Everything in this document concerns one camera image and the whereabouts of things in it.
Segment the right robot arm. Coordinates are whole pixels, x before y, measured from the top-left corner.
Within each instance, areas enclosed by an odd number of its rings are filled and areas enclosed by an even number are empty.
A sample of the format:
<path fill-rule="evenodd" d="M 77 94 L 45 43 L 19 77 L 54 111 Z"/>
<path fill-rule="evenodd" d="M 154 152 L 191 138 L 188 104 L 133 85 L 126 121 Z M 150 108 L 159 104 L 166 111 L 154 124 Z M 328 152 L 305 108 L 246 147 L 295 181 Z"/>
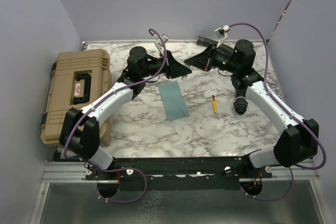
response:
<path fill-rule="evenodd" d="M 236 90 L 235 111 L 244 114 L 247 102 L 253 102 L 280 134 L 275 146 L 246 156 L 247 161 L 241 164 L 241 171 L 246 177 L 254 177 L 265 166 L 290 167 L 317 154 L 315 137 L 319 133 L 318 123 L 295 114 L 264 85 L 264 78 L 253 68 L 256 52 L 251 41 L 241 39 L 233 48 L 218 46 L 217 42 L 204 37 L 199 37 L 196 43 L 204 46 L 205 50 L 186 59 L 185 64 L 203 71 L 217 68 L 230 72 Z"/>

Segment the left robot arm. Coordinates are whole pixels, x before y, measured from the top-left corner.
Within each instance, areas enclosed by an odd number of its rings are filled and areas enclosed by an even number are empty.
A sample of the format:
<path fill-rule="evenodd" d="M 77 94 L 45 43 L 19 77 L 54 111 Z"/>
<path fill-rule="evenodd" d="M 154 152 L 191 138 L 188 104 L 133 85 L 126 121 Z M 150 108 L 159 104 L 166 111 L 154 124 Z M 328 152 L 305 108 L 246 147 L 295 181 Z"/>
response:
<path fill-rule="evenodd" d="M 190 74 L 190 68 L 174 59 L 172 53 L 161 53 L 159 58 L 149 55 L 144 47 L 133 47 L 127 67 L 113 87 L 82 109 L 70 108 L 63 122 L 59 143 L 64 151 L 71 151 L 96 165 L 104 179 L 115 175 L 114 157 L 100 146 L 100 128 L 121 106 L 132 101 L 145 87 L 145 82 L 159 74 L 174 79 Z"/>

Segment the teal envelope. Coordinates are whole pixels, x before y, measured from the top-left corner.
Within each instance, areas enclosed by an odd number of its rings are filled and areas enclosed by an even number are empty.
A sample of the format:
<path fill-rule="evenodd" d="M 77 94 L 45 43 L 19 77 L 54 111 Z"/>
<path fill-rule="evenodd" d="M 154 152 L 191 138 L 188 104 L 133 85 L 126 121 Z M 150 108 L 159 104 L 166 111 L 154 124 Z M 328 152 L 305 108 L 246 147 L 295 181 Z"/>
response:
<path fill-rule="evenodd" d="M 190 115 L 177 81 L 160 84 L 158 88 L 168 121 Z"/>

